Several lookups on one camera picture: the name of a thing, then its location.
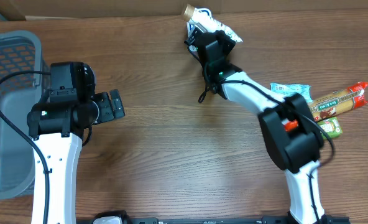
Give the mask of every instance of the blue wrapper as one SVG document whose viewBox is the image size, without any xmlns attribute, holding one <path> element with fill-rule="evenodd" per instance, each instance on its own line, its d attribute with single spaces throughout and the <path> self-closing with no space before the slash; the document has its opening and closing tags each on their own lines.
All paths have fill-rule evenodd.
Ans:
<svg viewBox="0 0 368 224">
<path fill-rule="evenodd" d="M 285 96 L 292 96 L 295 93 L 301 94 L 304 97 L 307 103 L 312 103 L 313 99 L 311 99 L 310 95 L 310 85 L 306 84 L 278 84 L 271 83 L 271 91 L 274 93 L 280 93 Z"/>
</svg>

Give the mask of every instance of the red and yellow package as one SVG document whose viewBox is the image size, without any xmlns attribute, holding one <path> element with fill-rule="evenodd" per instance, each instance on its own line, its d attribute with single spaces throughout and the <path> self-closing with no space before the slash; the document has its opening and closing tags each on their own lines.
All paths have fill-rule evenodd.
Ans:
<svg viewBox="0 0 368 224">
<path fill-rule="evenodd" d="M 368 103 L 364 94 L 367 86 L 367 82 L 359 82 L 345 90 L 335 91 L 315 99 L 314 102 L 308 104 L 314 120 L 321 121 L 364 106 Z"/>
</svg>

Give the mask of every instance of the green package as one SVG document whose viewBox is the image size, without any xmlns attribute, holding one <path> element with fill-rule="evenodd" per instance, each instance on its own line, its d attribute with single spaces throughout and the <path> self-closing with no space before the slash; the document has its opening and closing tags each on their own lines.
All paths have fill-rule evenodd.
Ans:
<svg viewBox="0 0 368 224">
<path fill-rule="evenodd" d="M 343 133 L 337 117 L 325 119 L 318 122 L 318 124 L 326 133 L 328 133 L 330 138 L 337 138 Z"/>
</svg>

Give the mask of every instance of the plastic wrapper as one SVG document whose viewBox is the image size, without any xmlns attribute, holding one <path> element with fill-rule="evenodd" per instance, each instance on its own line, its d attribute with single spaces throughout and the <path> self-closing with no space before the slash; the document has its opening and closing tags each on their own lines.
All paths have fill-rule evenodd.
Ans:
<svg viewBox="0 0 368 224">
<path fill-rule="evenodd" d="M 208 32 L 222 30 L 235 42 L 243 42 L 243 40 L 227 25 L 213 19 L 210 10 L 205 8 L 197 9 L 189 4 L 183 10 L 182 16 L 190 25 L 201 24 Z"/>
<path fill-rule="evenodd" d="M 310 85 L 306 84 L 279 84 L 279 83 L 271 83 L 271 91 L 274 93 L 279 93 L 285 96 L 292 96 L 295 93 L 301 94 L 304 97 L 307 103 L 312 103 L 310 95 Z"/>
</svg>

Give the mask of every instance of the wood grain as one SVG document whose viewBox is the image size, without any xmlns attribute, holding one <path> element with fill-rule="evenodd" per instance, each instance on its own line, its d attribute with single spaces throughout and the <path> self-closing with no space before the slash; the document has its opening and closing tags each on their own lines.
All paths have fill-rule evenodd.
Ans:
<svg viewBox="0 0 368 224">
<path fill-rule="evenodd" d="M 308 83 L 316 98 L 368 82 L 368 10 L 217 18 L 245 40 L 231 62 L 265 86 Z M 86 62 L 97 91 L 118 88 L 122 96 L 127 116 L 95 126 L 81 153 L 78 217 L 112 209 L 158 218 L 288 211 L 283 172 L 267 155 L 256 117 L 219 96 L 198 104 L 201 68 L 186 51 L 178 16 L 0 23 L 0 32 L 17 29 L 39 36 L 47 63 Z M 320 171 L 322 204 L 328 214 L 368 223 L 368 105 L 339 121 L 336 159 Z M 31 212 L 32 197 L 2 201 L 0 223 L 29 223 Z"/>
</svg>

